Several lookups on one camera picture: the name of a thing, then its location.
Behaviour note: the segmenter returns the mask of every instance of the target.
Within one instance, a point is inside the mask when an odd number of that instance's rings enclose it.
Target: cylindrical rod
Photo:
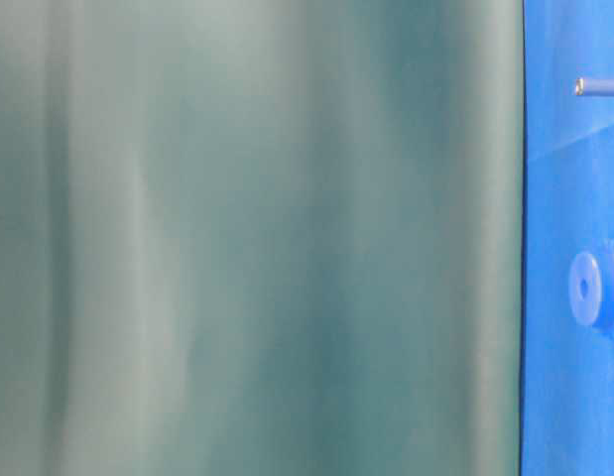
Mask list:
[[[579,77],[575,82],[576,96],[614,96],[614,79]]]

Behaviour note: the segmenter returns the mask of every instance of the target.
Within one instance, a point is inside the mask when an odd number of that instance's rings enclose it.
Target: blue surface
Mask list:
[[[614,340],[579,325],[568,272],[614,239],[614,1],[526,1],[524,475],[614,474]]]

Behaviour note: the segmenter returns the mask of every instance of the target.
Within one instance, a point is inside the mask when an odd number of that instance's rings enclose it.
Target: teal curtain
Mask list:
[[[0,1],[0,474],[517,475],[517,1]]]

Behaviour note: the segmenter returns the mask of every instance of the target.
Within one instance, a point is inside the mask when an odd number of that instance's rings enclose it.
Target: blue plastic gear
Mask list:
[[[614,240],[575,256],[568,296],[577,323],[614,339]]]

